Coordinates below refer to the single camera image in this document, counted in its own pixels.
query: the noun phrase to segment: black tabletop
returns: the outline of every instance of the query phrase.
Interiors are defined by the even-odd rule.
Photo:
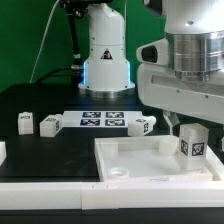
[[[63,128],[55,138],[40,137],[39,123],[50,114],[63,114],[67,110],[142,111],[157,117],[150,135],[168,134],[162,112],[143,106],[136,95],[109,100],[79,95],[70,85],[14,85],[0,94],[0,141],[6,142],[7,149],[7,159],[0,167],[0,182],[99,181],[94,139],[127,137],[127,129]],[[22,112],[33,113],[33,135],[18,135],[18,113]],[[0,211],[0,223],[16,224],[223,223],[223,220],[223,208]]]

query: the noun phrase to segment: white block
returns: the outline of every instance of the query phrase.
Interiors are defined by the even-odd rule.
[[[153,130],[156,118],[142,116],[128,123],[128,136],[137,137],[147,135]]]
[[[40,123],[41,137],[54,137],[62,129],[62,115],[49,115]]]
[[[19,135],[33,134],[33,114],[24,112],[18,116]]]
[[[180,126],[178,161],[181,167],[195,170],[205,166],[208,132],[197,123]]]
[[[6,148],[5,148],[5,142],[0,142],[0,166],[6,159]]]

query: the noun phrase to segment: white container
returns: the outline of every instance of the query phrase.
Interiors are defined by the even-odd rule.
[[[180,166],[176,153],[178,140],[170,135],[95,139],[100,180],[108,183],[212,181],[213,174],[207,167],[189,172]]]

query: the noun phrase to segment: green background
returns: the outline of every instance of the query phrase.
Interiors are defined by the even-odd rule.
[[[56,0],[7,0],[0,7],[0,92],[13,84],[29,83],[50,11]],[[164,35],[164,20],[154,17],[142,0],[114,0],[110,7],[125,15],[126,52],[131,79],[139,66],[136,49]],[[76,20],[83,59],[89,54],[88,16]],[[57,7],[41,54],[34,81],[47,72],[72,64],[72,48],[65,10]],[[68,82],[68,78],[49,79]]]

